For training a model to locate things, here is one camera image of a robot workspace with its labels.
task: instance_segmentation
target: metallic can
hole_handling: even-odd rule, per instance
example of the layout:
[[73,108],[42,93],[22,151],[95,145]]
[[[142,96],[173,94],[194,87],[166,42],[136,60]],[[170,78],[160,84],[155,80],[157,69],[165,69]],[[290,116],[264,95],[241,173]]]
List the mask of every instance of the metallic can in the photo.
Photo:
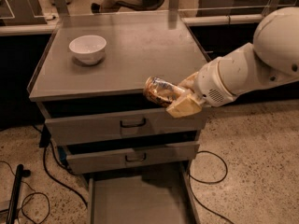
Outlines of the metallic can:
[[183,92],[185,90],[181,87],[175,86],[158,77],[149,77],[143,90],[143,94],[149,101],[163,107],[171,105]]

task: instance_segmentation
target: floor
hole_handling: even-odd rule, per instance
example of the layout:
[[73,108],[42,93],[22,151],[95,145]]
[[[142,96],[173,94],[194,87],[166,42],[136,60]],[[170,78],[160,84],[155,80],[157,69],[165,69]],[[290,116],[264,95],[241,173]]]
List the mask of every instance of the floor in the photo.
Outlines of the floor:
[[[47,12],[55,13],[49,0],[40,1]],[[74,0],[68,7],[71,13],[88,14],[91,1],[98,0]],[[197,0],[188,1],[190,5],[197,5]],[[199,137],[199,151],[205,152],[199,153],[192,162],[191,174],[206,182],[217,182],[225,176],[225,165],[210,152],[225,161],[228,173],[216,184],[191,179],[193,192],[201,203],[196,203],[201,223],[299,223],[298,106],[299,100],[286,100],[204,110],[208,119]],[[36,128],[41,129],[42,125],[13,127],[0,132],[0,202],[10,199],[14,181],[7,164],[13,172],[18,164],[23,164],[24,169],[31,171],[23,181],[49,198],[50,214],[43,223],[87,223],[87,209],[79,196],[45,173],[44,148],[38,146],[40,132]],[[47,148],[45,157],[49,172],[88,201],[82,179],[58,166],[51,147]],[[32,190],[22,183],[20,204],[29,193]],[[49,211],[47,199],[37,194],[23,211],[38,223]],[[5,223],[5,215],[0,215],[0,223]],[[32,222],[20,212],[19,223]]]

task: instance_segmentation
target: black metal pole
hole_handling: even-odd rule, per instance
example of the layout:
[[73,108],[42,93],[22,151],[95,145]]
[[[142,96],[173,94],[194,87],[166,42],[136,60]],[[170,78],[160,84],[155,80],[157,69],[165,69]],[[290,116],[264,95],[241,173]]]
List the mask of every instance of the black metal pole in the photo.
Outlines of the black metal pole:
[[18,200],[21,187],[21,178],[23,175],[23,165],[19,164],[16,171],[15,180],[13,183],[13,189],[11,192],[11,198],[9,202],[8,214],[7,214],[7,224],[13,224],[15,222]]

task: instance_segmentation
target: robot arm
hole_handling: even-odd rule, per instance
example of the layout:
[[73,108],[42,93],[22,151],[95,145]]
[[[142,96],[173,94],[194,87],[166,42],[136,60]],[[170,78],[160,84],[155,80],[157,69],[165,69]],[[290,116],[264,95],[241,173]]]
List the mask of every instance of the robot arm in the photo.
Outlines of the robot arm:
[[221,106],[239,95],[299,80],[299,7],[287,7],[265,17],[253,44],[205,64],[193,89],[206,104]]

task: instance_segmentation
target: white bowl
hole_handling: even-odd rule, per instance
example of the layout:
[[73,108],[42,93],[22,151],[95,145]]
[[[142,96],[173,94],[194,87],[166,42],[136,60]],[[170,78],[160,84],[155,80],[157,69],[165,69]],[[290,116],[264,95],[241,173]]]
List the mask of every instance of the white bowl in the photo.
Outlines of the white bowl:
[[105,56],[106,40],[99,35],[83,35],[69,44],[69,48],[78,60],[85,64],[96,64]]

